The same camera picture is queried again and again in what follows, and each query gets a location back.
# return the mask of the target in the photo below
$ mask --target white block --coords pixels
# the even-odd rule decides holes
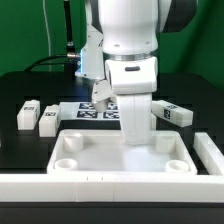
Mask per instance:
[[[39,122],[40,137],[55,137],[61,122],[60,107],[48,106]]]
[[[196,133],[194,149],[211,175],[224,175],[224,156],[207,133]]]
[[[17,115],[18,130],[33,130],[40,116],[40,102],[26,101]]]
[[[164,100],[152,101],[152,113],[180,127],[192,125],[193,112]]]

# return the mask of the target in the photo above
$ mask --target small white cube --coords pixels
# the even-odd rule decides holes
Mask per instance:
[[[193,111],[164,100],[152,101],[152,113],[180,127],[192,125],[194,114]]]
[[[55,137],[61,122],[60,107],[58,105],[46,107],[40,122],[40,137]]]
[[[26,101],[17,115],[18,130],[33,130],[40,116],[40,101]]]

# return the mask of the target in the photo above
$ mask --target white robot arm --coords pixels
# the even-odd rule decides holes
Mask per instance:
[[[98,4],[105,68],[103,84],[94,86],[93,101],[97,108],[100,101],[115,94],[124,141],[146,144],[152,92],[157,89],[157,59],[152,56],[158,48],[156,34],[184,28],[196,12],[197,0],[92,0],[91,3]]]

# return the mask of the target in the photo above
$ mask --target green background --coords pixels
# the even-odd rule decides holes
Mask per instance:
[[[224,1],[198,1],[197,16],[186,29],[159,36],[159,71],[200,74],[224,91]],[[63,0],[46,0],[46,5],[53,54],[65,53]],[[84,0],[71,0],[71,6],[74,41],[81,48]],[[0,75],[48,56],[42,0],[1,1],[0,30]]]

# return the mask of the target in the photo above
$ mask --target white plastic part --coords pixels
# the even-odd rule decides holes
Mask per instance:
[[[152,101],[152,113],[180,127],[192,125],[193,122],[193,111],[164,100]]]
[[[80,68],[75,75],[90,80],[104,79],[103,34],[92,26],[92,10],[89,1],[85,1],[87,15],[86,44],[81,50]]]
[[[157,49],[157,0],[99,0],[98,4],[103,52],[133,55]]]
[[[78,163],[74,159],[60,159],[55,162],[54,168],[58,171],[74,171],[77,170]]]
[[[47,106],[39,122],[40,137],[55,137],[60,122],[60,106]]]
[[[224,156],[207,133],[196,133],[194,149],[210,175],[224,175]]]
[[[40,116],[40,101],[26,101],[17,115],[18,130],[33,130]]]
[[[124,142],[146,144],[151,121],[151,94],[117,95],[117,105]]]
[[[157,135],[156,151],[161,153],[171,153],[175,150],[175,135]]]
[[[64,137],[64,150],[66,152],[79,152],[83,149],[83,135],[74,133]]]
[[[98,113],[108,109],[108,101],[112,95],[111,86],[107,80],[101,80],[93,85],[92,104]]]
[[[140,94],[156,91],[157,59],[105,62],[106,77],[114,94]]]
[[[171,160],[166,163],[166,172],[172,174],[187,173],[189,168],[189,165],[181,160]]]

